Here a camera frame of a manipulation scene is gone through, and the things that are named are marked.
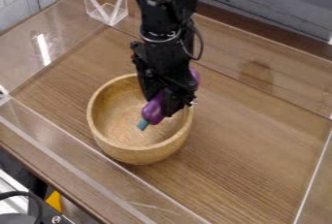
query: wooden table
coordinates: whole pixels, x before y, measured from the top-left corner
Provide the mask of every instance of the wooden table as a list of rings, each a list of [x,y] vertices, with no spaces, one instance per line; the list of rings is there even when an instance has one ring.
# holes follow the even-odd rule
[[[86,108],[100,85],[134,72],[128,43],[138,39],[139,16],[132,10],[116,26],[122,31],[102,27],[13,92],[67,133],[35,115],[20,120],[27,135],[0,124],[1,145],[102,222],[292,223],[331,131],[324,116],[332,104],[318,98],[325,86],[332,89],[329,64],[198,16],[207,46],[194,65],[202,85],[186,146],[154,165],[120,165],[124,175],[96,146]],[[23,106],[17,114],[27,116]],[[317,211],[310,220],[323,223],[327,216]]]

